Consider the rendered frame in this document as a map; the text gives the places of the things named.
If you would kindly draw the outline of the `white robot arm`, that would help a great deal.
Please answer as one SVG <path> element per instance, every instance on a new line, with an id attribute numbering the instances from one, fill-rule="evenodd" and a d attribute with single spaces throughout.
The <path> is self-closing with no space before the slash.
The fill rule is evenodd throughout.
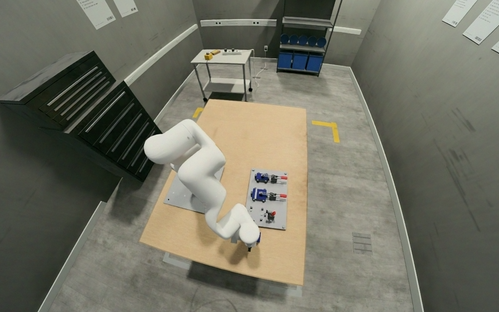
<path id="1" fill-rule="evenodd" d="M 259 228 L 243 204 L 236 204 L 217 223 L 227 192 L 214 175 L 226 159 L 197 123 L 185 119 L 164 134 L 151 136 L 144 151 L 154 163 L 171 163 L 179 180 L 205 205 L 205 220 L 216 235 L 225 240 L 231 238 L 230 243 L 234 244 L 243 241 L 247 247 L 257 242 Z"/>

